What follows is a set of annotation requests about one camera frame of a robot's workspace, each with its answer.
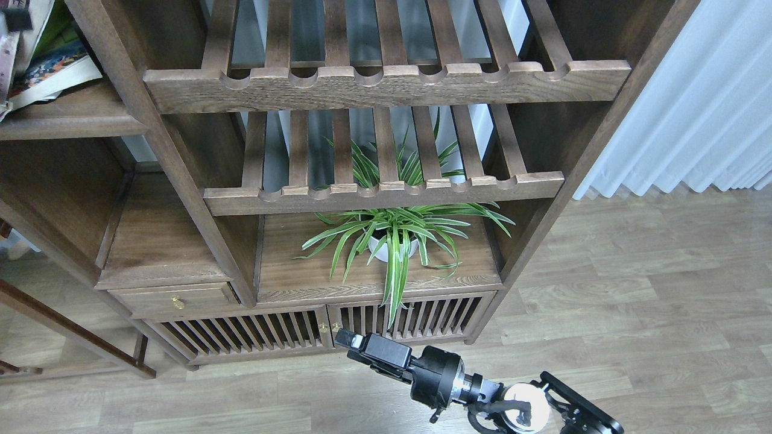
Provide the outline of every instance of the drawer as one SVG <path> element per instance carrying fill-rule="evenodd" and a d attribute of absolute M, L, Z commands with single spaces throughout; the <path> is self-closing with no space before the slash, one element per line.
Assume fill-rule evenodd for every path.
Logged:
<path fill-rule="evenodd" d="M 228 282 L 108 290 L 108 292 L 128 307 L 133 317 L 239 304 Z"/>

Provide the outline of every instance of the cabinet door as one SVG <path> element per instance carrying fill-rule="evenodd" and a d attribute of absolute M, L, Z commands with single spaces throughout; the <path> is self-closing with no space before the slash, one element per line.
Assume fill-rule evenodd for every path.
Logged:
<path fill-rule="evenodd" d="M 160 321 L 151 326 L 190 364 L 249 360 L 332 348 L 324 305 L 263 309 L 232 316 Z"/>
<path fill-rule="evenodd" d="M 433 341 L 469 336 L 496 291 L 405 298 L 388 327 L 386 308 L 378 302 L 331 304 L 327 307 L 332 330 L 376 333 L 395 341 Z"/>

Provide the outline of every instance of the spider plant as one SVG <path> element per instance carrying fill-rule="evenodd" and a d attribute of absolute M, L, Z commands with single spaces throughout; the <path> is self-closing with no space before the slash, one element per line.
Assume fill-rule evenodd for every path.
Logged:
<path fill-rule="evenodd" d="M 435 124 L 435 138 L 437 137 L 438 127 L 439 124 Z M 405 158 L 407 133 L 405 131 L 401 143 L 397 146 L 399 178 L 408 185 L 418 185 L 424 181 L 421 162 L 416 152 L 411 152 Z M 377 144 L 372 142 L 370 145 L 373 147 L 377 146 Z M 458 150 L 458 146 L 458 142 L 453 142 L 439 153 L 438 157 L 441 168 L 444 168 L 449 163 L 451 155 Z M 354 177 L 357 182 L 366 188 L 377 185 L 380 181 L 377 165 L 353 141 L 351 150 Z M 464 171 L 459 169 L 442 172 L 444 177 L 453 175 L 464 175 Z M 487 202 L 485 205 L 498 208 L 495 202 Z M 421 265 L 435 269 L 450 269 L 450 274 L 445 276 L 450 277 L 455 273 L 459 264 L 461 264 L 459 261 L 459 251 L 452 236 L 468 238 L 461 228 L 470 224 L 463 220 L 451 218 L 454 215 L 478 215 L 491 219 L 508 236 L 510 233 L 504 226 L 504 223 L 515 224 L 506 216 L 477 203 L 359 209 L 335 212 L 328 215 L 317 213 L 317 217 L 321 221 L 333 226 L 333 228 L 321 232 L 306 241 L 302 246 L 303 250 L 309 249 L 317 243 L 319 245 L 309 255 L 299 256 L 298 259 L 307 259 L 315 256 L 337 239 L 332 267 L 330 268 L 330 278 L 332 279 L 348 241 L 353 239 L 354 244 L 348 252 L 343 274 L 343 281 L 345 282 L 354 258 L 364 253 L 367 249 L 368 241 L 373 235 L 382 235 L 378 240 L 376 248 L 372 249 L 367 264 L 369 265 L 372 262 L 380 248 L 386 246 L 388 265 L 384 285 L 384 298 L 381 305 L 388 305 L 389 322 L 387 329 L 390 329 L 394 324 L 397 310 L 403 307 L 402 294 L 405 291 L 405 283 L 408 279 L 408 258 L 410 244 L 413 239 L 418 240 Z M 428 257 L 427 250 L 427 244 L 430 241 L 439 246 L 442 251 L 448 253 L 452 258 L 452 262 L 433 265 Z"/>

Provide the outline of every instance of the book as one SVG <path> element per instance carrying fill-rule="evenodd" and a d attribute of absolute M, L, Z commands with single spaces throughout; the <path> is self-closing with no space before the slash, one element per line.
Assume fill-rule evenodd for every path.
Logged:
<path fill-rule="evenodd" d="M 32 60 L 23 76 L 17 77 L 8 101 L 12 110 L 87 81 L 102 78 L 102 73 L 79 39 Z"/>
<path fill-rule="evenodd" d="M 23 74 L 29 68 L 29 63 L 32 61 L 38 42 L 41 40 L 43 29 L 47 29 L 49 17 L 52 16 L 54 0 L 28 0 L 27 4 L 32 29 L 21 32 L 19 36 L 19 47 L 13 66 L 16 74 Z"/>

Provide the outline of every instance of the drawer knob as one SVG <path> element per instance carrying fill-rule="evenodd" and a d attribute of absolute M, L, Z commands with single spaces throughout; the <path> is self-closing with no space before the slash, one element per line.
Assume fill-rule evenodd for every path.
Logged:
<path fill-rule="evenodd" d="M 183 310 L 185 309 L 185 302 L 180 299 L 180 296 L 175 295 L 171 298 L 171 305 L 174 306 L 175 309 Z"/>

